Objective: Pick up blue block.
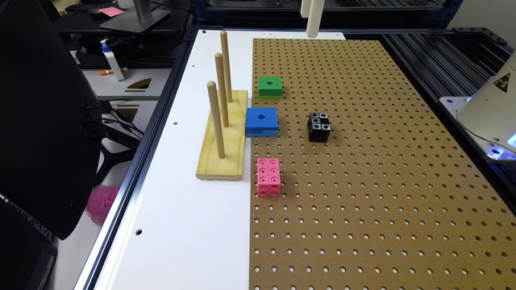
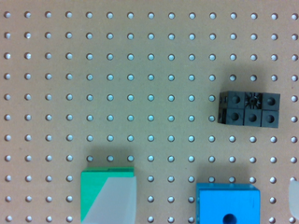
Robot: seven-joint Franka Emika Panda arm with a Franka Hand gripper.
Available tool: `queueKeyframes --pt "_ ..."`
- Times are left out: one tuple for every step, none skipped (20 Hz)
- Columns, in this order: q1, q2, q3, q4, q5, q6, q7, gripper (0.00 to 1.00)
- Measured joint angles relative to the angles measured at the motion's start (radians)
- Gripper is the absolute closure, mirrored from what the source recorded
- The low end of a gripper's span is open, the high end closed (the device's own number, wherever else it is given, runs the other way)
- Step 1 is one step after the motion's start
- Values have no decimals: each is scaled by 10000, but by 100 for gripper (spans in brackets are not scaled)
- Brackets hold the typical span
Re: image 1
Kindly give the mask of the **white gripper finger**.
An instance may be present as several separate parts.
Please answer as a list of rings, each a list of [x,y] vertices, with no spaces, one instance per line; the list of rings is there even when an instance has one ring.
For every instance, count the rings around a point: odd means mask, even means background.
[[[325,0],[306,0],[306,34],[309,38],[318,36]]]
[[[300,14],[303,18],[308,18],[310,14],[310,0],[301,0]]]

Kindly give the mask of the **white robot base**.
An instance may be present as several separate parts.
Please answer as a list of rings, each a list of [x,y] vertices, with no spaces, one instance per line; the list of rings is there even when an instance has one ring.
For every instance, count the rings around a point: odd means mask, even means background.
[[[471,97],[439,101],[492,160],[515,160],[515,55]]]

